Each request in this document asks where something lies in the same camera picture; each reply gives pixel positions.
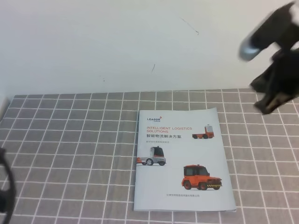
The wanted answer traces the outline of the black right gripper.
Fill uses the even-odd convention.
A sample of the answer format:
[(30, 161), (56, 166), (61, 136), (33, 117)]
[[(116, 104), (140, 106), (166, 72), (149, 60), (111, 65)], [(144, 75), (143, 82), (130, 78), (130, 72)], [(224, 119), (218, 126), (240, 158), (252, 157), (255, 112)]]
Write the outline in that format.
[(299, 41), (299, 4), (290, 2), (277, 10), (282, 13), (282, 34), (274, 43), (279, 50), (271, 65), (250, 84), (264, 97), (254, 103), (262, 114), (271, 114), (299, 95), (299, 50), (292, 47)]

